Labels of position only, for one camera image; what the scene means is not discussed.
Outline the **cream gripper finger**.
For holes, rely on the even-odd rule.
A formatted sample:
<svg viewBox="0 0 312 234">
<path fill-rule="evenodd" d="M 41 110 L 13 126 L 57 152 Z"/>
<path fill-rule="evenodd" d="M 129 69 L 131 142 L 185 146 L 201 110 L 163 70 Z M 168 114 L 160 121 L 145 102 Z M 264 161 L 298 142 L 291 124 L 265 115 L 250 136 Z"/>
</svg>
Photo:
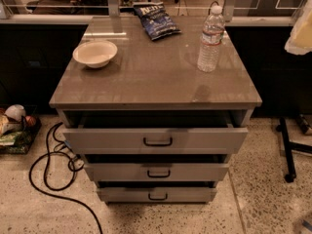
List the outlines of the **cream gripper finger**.
<svg viewBox="0 0 312 234">
<path fill-rule="evenodd" d="M 299 56 L 312 52 L 312 0 L 307 0 L 301 16 L 294 24 L 285 50 Z"/>
</svg>

